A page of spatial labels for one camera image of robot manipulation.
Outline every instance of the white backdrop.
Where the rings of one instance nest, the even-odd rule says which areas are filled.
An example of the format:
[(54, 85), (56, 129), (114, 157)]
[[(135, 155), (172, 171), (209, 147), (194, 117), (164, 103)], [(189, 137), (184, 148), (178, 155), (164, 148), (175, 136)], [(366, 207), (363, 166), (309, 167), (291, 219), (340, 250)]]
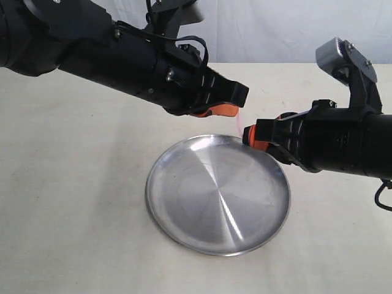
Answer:
[[(93, 0), (139, 28), (145, 0)], [(392, 1), (198, 0), (205, 20), (181, 35), (204, 38), (212, 62), (314, 62), (315, 49), (341, 37), (374, 63), (392, 62)]]

